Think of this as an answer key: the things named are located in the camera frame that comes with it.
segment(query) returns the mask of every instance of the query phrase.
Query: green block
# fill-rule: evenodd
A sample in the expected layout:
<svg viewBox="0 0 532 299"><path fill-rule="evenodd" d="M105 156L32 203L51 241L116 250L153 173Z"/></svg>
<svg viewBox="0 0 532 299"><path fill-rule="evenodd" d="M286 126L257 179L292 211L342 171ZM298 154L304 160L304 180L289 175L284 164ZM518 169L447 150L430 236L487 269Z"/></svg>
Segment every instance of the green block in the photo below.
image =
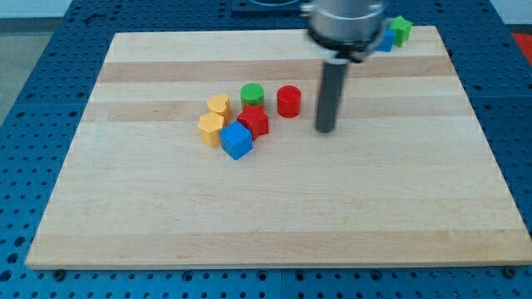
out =
<svg viewBox="0 0 532 299"><path fill-rule="evenodd" d="M264 89L260 84L249 83L240 89L240 100L244 105L264 105Z"/></svg>
<svg viewBox="0 0 532 299"><path fill-rule="evenodd" d="M410 37L412 22L407 21L404 17L399 16L393 19L390 29L396 34L394 45L402 47Z"/></svg>

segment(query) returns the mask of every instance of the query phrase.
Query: blue pegboard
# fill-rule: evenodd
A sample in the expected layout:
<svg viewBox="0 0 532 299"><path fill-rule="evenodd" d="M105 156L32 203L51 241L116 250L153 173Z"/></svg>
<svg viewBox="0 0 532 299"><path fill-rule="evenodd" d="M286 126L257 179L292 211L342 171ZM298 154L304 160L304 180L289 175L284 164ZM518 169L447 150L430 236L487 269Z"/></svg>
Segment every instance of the blue pegboard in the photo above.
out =
<svg viewBox="0 0 532 299"><path fill-rule="evenodd" d="M532 297L532 267L194 272L32 271L27 251L116 32L302 28L231 1L74 0L0 128L0 298ZM532 72L488 0L396 0L436 25L529 231Z"/></svg>

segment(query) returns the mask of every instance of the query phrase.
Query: metal cylinder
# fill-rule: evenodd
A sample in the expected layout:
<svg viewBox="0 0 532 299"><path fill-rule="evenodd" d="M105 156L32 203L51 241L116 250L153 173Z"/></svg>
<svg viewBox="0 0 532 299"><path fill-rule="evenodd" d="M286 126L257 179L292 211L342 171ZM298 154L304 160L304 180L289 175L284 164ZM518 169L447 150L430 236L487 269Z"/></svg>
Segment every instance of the metal cylinder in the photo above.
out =
<svg viewBox="0 0 532 299"><path fill-rule="evenodd" d="M385 8L385 0L314 0L302 6L308 25L337 42L371 41Z"/></svg>

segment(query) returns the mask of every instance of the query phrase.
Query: yellow hexagonal block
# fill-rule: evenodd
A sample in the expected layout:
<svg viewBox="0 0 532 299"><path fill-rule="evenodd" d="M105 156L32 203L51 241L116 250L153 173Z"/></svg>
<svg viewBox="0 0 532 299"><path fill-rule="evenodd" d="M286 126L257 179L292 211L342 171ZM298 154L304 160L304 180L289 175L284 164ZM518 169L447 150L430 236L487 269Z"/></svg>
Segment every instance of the yellow hexagonal block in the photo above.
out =
<svg viewBox="0 0 532 299"><path fill-rule="evenodd" d="M224 128L224 117L214 112L202 115L199 118L199 135L204 143L210 146L220 144L219 132Z"/></svg>
<svg viewBox="0 0 532 299"><path fill-rule="evenodd" d="M231 117L229 95L219 94L211 97L207 100L207 108L209 108L209 111L211 112L222 115L222 117L225 119L225 125L229 123L229 118Z"/></svg>

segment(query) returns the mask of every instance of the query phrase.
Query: wooden tabletop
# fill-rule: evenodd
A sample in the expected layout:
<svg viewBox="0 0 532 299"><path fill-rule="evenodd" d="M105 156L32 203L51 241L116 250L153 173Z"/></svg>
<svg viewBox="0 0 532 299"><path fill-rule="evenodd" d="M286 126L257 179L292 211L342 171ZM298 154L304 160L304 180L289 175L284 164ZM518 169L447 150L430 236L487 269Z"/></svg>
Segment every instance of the wooden tabletop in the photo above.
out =
<svg viewBox="0 0 532 299"><path fill-rule="evenodd" d="M532 242L434 27L352 65L313 128L303 31L119 33L27 258L36 269L529 264ZM234 161L205 101L265 89L270 133ZM274 95L303 92L284 119Z"/></svg>

